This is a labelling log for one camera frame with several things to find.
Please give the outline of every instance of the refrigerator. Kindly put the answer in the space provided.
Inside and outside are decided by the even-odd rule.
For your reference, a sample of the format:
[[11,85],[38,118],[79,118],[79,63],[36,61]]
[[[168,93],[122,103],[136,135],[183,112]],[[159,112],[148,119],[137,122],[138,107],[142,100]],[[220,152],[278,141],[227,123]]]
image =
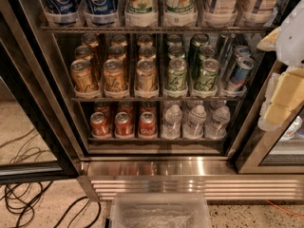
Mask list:
[[[277,23],[289,14],[294,2],[278,0]],[[201,192],[208,200],[303,200],[302,141],[298,137],[280,140],[301,107],[276,131],[263,132],[257,126],[267,83],[273,72],[285,69],[274,52],[257,50],[257,42],[274,27],[167,27],[162,22],[162,0],[158,23],[152,27],[127,26],[123,9],[118,26],[94,27],[84,22],[80,26],[54,27],[44,16],[43,0],[0,3],[1,78],[53,154],[50,161],[2,164],[1,183],[77,178],[94,201],[112,200],[124,192]],[[69,67],[85,33],[99,35],[103,60],[109,38],[115,34],[127,36],[129,95],[121,99],[106,98],[104,94],[92,99],[76,96]],[[205,109],[212,102],[225,101],[231,120],[223,139],[189,140],[182,133],[175,140],[162,138],[162,106],[165,101],[174,100],[165,96],[162,87],[163,44],[172,33],[183,35],[188,46],[197,33],[216,39],[222,33],[235,34],[236,41],[248,45],[254,54],[256,67],[244,94],[198,99],[189,90],[179,98],[182,106],[202,100]],[[142,34],[153,36],[159,57],[159,92],[151,99],[138,97],[134,87],[136,40]],[[152,140],[141,139],[137,133],[140,105],[148,101],[156,104],[158,112],[158,134]],[[93,137],[89,121],[96,102],[111,103],[113,111],[120,102],[133,103],[135,137]]]

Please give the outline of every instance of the floor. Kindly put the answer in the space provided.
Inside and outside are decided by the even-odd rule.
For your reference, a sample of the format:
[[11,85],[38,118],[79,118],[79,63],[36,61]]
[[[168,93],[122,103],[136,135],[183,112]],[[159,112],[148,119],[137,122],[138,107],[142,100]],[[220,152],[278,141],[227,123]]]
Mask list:
[[[13,99],[10,99],[10,95],[2,97],[2,100],[0,99],[0,164],[10,164],[12,162],[42,162],[54,159],[48,151],[48,147],[40,139],[40,136],[36,136],[35,130],[30,132],[32,128],[33,126],[27,120],[27,117],[23,115],[22,109]],[[25,138],[3,145],[3,143],[23,136],[26,133],[28,134]],[[48,182],[42,183],[42,185],[46,187]],[[28,190],[27,187],[27,184],[23,184],[15,190],[15,195],[22,196],[21,199],[24,202],[28,202],[35,197],[40,189],[38,183],[33,183]],[[5,186],[1,186],[0,228],[18,227],[18,215],[14,215],[8,211],[6,200],[3,199],[4,194]],[[76,180],[55,181],[34,206],[34,216],[27,227],[55,227],[68,206],[83,196],[85,196],[85,193]],[[87,199],[78,202],[63,219],[62,223],[56,227],[86,227],[98,214],[98,205],[96,202],[92,202],[88,206],[86,206],[86,203]],[[18,208],[21,204],[15,200],[9,200],[9,205]],[[289,211],[304,215],[304,201],[281,202],[280,205]],[[84,206],[84,211],[73,219]],[[110,216],[111,203],[102,202],[101,207],[101,215],[97,222],[90,227],[105,227],[105,218],[109,218]],[[303,218],[295,218],[287,215],[274,206],[269,205],[266,201],[209,201],[208,208],[211,224],[214,228],[304,228]],[[32,211],[29,210],[24,215],[20,224],[25,224],[25,222],[30,220],[31,216]]]

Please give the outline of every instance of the clear plastic bin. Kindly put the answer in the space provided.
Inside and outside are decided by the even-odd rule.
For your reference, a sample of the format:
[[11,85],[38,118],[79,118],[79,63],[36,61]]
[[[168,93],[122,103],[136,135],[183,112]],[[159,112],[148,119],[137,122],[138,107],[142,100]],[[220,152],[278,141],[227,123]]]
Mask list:
[[74,23],[68,26],[81,27],[84,25],[85,22],[85,17],[84,17],[85,9],[86,9],[86,1],[82,0],[76,12],[72,12],[68,14],[54,14],[54,13],[50,13],[48,8],[45,8],[44,13],[51,27],[62,27],[61,25],[58,25],[58,23],[61,24]]
[[111,228],[211,228],[207,202],[200,193],[117,194]]

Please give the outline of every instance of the clear bottle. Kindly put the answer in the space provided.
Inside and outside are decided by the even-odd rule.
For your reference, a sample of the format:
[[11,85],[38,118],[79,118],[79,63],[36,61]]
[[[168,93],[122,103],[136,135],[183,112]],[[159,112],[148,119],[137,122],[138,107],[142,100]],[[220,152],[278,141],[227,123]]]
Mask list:
[[180,107],[173,104],[163,115],[161,136],[168,140],[178,138],[181,135],[181,119]]
[[205,138],[220,140],[227,134],[226,126],[230,122],[230,110],[228,106],[218,108],[212,118],[206,122]]
[[184,122],[184,123],[187,122],[190,111],[191,111],[194,107],[196,107],[196,106],[198,106],[198,105],[203,105],[203,101],[202,101],[202,100],[195,100],[195,101],[189,101],[189,102],[187,102],[186,108],[185,108],[185,110],[183,111],[183,122]]
[[203,135],[203,124],[206,121],[206,112],[202,105],[195,106],[190,112],[183,125],[183,137],[187,139],[198,139]]

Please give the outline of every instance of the stainless steel base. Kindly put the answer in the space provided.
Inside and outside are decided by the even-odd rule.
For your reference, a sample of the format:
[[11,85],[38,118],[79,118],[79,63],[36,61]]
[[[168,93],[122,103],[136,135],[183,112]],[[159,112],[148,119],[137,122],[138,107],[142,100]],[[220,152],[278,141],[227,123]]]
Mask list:
[[241,175],[228,161],[92,161],[83,168],[78,181],[95,201],[126,192],[201,192],[208,200],[304,200],[303,175]]

